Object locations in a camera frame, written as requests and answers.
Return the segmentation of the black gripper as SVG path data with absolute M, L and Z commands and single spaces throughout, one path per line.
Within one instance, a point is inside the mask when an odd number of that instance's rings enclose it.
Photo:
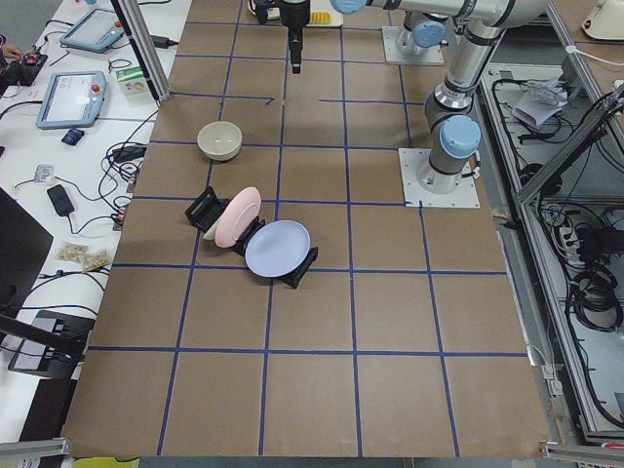
M 293 74 L 301 73 L 303 30 L 310 21 L 309 0 L 283 0 L 280 2 L 280 21 L 289 28 L 289 51 Z

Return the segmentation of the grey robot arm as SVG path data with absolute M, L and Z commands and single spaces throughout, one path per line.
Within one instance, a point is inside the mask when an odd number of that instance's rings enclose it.
M 446 195 L 455 190 L 467 160 L 480 144 L 482 133 L 468 116 L 476 89 L 489 59 L 508 28 L 535 19 L 546 10 L 545 1 L 333 1 L 332 7 L 352 15 L 366 7 L 402 10 L 467 19 L 461 41 L 445 80 L 425 101 L 432 137 L 428 160 L 417 170 L 418 183 L 427 191 Z
M 301 72 L 303 29 L 311 22 L 310 1 L 268 1 L 265 10 L 277 8 L 280 22 L 288 29 L 292 73 Z M 446 36 L 448 16 L 406 11 L 403 29 L 397 37 L 397 49 L 404 54 L 419 53 L 439 46 Z

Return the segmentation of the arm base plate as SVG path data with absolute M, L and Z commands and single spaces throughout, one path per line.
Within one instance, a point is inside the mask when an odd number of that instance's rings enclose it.
M 381 37 L 385 62 L 399 65 L 442 66 L 443 53 L 439 44 L 422 48 L 414 42 L 411 32 L 403 26 L 383 26 Z
M 442 175 L 429 163 L 428 148 L 400 148 L 399 160 L 407 207 L 440 209 L 479 209 L 476 187 L 479 172 L 469 161 L 456 175 Z

